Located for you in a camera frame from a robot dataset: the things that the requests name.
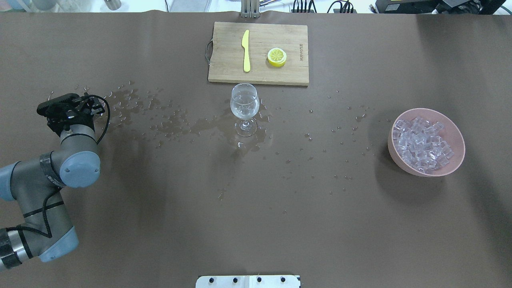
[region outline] white metal plate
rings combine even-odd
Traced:
[[[300,288],[300,279],[299,275],[201,276],[196,288]]]

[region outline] tabletop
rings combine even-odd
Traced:
[[[308,26],[310,85],[256,85],[249,138],[233,130],[233,84],[207,80],[215,21]],[[16,13],[0,15],[0,39],[0,166],[58,149],[35,113],[50,94],[87,90],[113,107],[99,180],[62,191],[78,248],[2,272],[2,287],[257,273],[303,287],[512,282],[511,17]],[[416,107],[459,127],[454,173],[392,161],[392,121]],[[0,202],[0,221],[23,222],[15,202]]]

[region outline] cutting board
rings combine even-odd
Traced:
[[[244,72],[243,67],[245,30],[249,30],[249,72]],[[287,54],[282,67],[267,61],[268,51],[275,47]],[[308,27],[215,22],[208,81],[308,86]]]

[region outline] blue joint cap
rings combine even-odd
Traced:
[[[64,184],[72,188],[91,185],[98,180],[99,173],[99,156],[91,151],[81,151],[69,156],[59,170]]]
[[[12,171],[14,171],[14,166],[18,164],[18,162],[10,164],[9,166],[5,166],[0,168],[0,198],[5,201],[13,201],[14,197],[11,194],[11,176]]]
[[[75,227],[71,227],[55,244],[48,250],[39,255],[42,262],[48,262],[64,256],[78,247],[78,236],[76,236]]]

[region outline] pink bowl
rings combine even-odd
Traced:
[[[434,170],[433,174],[419,172],[418,170],[414,169],[413,167],[405,163],[404,160],[402,160],[402,158],[400,157],[400,155],[398,155],[395,143],[393,143],[391,133],[393,132],[393,127],[395,126],[395,123],[400,119],[411,121],[416,116],[421,116],[430,121],[431,123],[443,123],[444,129],[439,132],[439,136],[441,136],[446,141],[446,143],[450,145],[452,151],[455,153],[455,155],[450,158],[450,163],[448,163],[444,167],[441,167],[440,169]],[[389,131],[388,150],[389,153],[391,154],[391,158],[393,158],[393,161],[395,161],[395,163],[400,168],[402,168],[404,171],[410,174],[421,177],[438,177],[448,175],[460,167],[462,161],[464,160],[464,156],[466,155],[466,146],[464,144],[464,138],[462,138],[462,134],[460,133],[459,128],[457,128],[457,126],[448,117],[444,116],[443,114],[437,111],[427,108],[414,108],[411,110],[407,110],[403,112],[398,118],[396,118],[396,120],[393,122],[391,130]]]

